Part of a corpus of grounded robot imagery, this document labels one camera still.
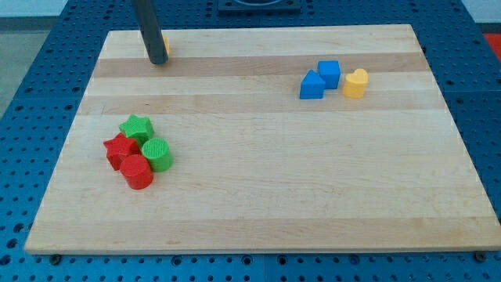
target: black metal rod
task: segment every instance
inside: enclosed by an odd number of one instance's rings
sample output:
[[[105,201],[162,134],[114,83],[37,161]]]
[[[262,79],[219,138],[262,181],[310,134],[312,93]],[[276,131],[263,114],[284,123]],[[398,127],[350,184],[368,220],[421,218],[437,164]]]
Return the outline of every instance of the black metal rod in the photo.
[[[153,0],[132,0],[132,7],[138,18],[139,30],[141,31],[142,40],[144,41],[150,62],[154,64],[167,62],[168,54],[165,49],[160,25],[158,24]]]

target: blue table surface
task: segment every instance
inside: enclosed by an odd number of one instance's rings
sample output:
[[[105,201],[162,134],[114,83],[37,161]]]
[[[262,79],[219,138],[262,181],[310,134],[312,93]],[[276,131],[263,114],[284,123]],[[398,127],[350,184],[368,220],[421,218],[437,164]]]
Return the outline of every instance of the blue table surface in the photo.
[[[164,29],[412,24],[501,216],[501,64],[460,0],[302,0],[300,13],[218,14],[215,0],[156,1]],[[501,281],[501,252],[49,256],[24,252],[108,31],[130,2],[70,0],[0,120],[1,281]]]

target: cluster of blocks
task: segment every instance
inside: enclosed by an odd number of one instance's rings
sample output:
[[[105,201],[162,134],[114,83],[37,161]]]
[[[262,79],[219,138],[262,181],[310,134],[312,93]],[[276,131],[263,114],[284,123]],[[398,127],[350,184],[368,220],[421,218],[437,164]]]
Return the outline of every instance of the cluster of blocks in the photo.
[[[341,68],[336,60],[319,61],[318,73],[310,70],[301,82],[300,99],[322,99],[326,89],[337,89],[341,78]],[[369,75],[363,69],[347,74],[343,95],[360,99],[364,96]]]
[[[125,177],[134,190],[148,187],[153,181],[153,172],[168,170],[173,157],[167,141],[154,138],[155,131],[147,117],[132,114],[119,125],[121,133],[104,142],[106,158],[111,167]]]

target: yellow block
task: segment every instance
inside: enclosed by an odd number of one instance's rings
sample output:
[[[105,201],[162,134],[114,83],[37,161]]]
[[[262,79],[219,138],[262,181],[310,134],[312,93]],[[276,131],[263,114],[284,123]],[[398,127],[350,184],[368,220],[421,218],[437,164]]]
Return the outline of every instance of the yellow block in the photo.
[[[167,55],[171,55],[171,46],[169,45],[169,38],[165,34],[162,34],[162,37],[164,37],[164,43],[165,43],[165,49],[167,50]]]
[[[366,92],[369,75],[364,69],[356,69],[352,74],[347,74],[344,79],[343,95],[348,98],[360,99]]]

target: blue cube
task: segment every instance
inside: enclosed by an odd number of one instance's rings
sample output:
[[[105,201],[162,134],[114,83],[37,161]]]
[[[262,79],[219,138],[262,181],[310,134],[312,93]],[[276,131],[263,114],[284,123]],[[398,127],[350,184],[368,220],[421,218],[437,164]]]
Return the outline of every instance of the blue cube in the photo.
[[[326,82],[326,89],[337,89],[341,68],[338,61],[319,61],[320,77]]]
[[[299,99],[322,99],[325,89],[326,82],[314,70],[310,70],[301,83]]]

